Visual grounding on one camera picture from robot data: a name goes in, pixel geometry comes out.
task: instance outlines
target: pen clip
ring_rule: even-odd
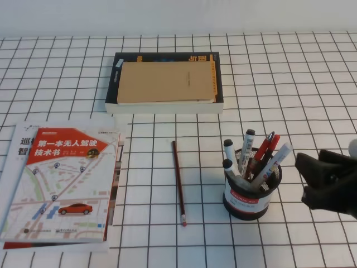
[[[274,135],[275,135],[275,131],[272,131],[272,132],[268,135],[267,140],[268,140],[268,141],[272,141]]]

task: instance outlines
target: black marker cap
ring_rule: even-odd
[[[245,134],[255,136],[255,130],[248,129]]]
[[[228,169],[233,165],[233,162],[230,161],[229,159],[225,159],[222,162],[223,168]]]
[[[223,142],[223,146],[224,147],[228,147],[228,146],[231,146],[231,145],[233,145],[233,141],[231,139],[224,140],[224,142]]]

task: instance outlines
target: stacked book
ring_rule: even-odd
[[[4,249],[76,243],[108,249],[102,242],[113,218],[123,141],[111,123],[18,124],[0,180]]]
[[[221,113],[217,52],[116,53],[108,113]]]

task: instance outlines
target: marker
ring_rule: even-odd
[[[280,165],[280,163],[288,156],[288,154],[290,154],[292,149],[293,148],[290,143],[285,143],[269,161],[269,163],[263,168],[263,170],[258,174],[256,179],[251,182],[250,185],[252,188],[258,190],[265,182],[265,180],[268,179],[275,171],[275,169]]]
[[[258,151],[255,153],[254,158],[252,158],[252,160],[250,161],[248,168],[245,172],[245,179],[249,179],[249,175],[250,173],[256,173],[255,168],[258,168],[258,163],[261,160],[263,154],[265,153],[265,151],[267,150],[269,144],[271,143],[273,137],[274,137],[275,132],[271,132],[263,141],[262,145],[260,146],[260,148],[258,149]]]
[[[264,167],[268,164],[269,159],[271,158],[271,156],[273,155],[273,152],[275,150],[275,147],[277,147],[277,144],[280,140],[280,135],[275,135],[272,142],[269,144],[269,147],[266,151],[266,153],[264,154],[264,157],[262,159],[262,163],[261,163],[261,167],[262,169],[264,169]]]
[[[244,177],[245,172],[247,170],[248,161],[250,158],[250,152],[252,151],[253,141],[255,138],[255,131],[254,130],[247,130],[244,137],[242,151],[240,153],[239,163],[238,163],[238,170]]]
[[[227,175],[231,178],[231,180],[242,189],[251,192],[252,188],[250,187],[250,183],[243,179],[237,168],[233,165],[233,162],[229,159],[223,160],[223,168]]]
[[[223,146],[224,146],[224,151],[225,151],[225,155],[227,156],[227,158],[230,161],[232,161],[233,163],[237,163],[237,158],[235,158],[235,151],[234,151],[234,147],[233,147],[233,141],[230,140],[230,139],[224,140]]]

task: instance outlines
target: white wall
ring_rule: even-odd
[[[0,0],[0,36],[357,30],[356,0]]]

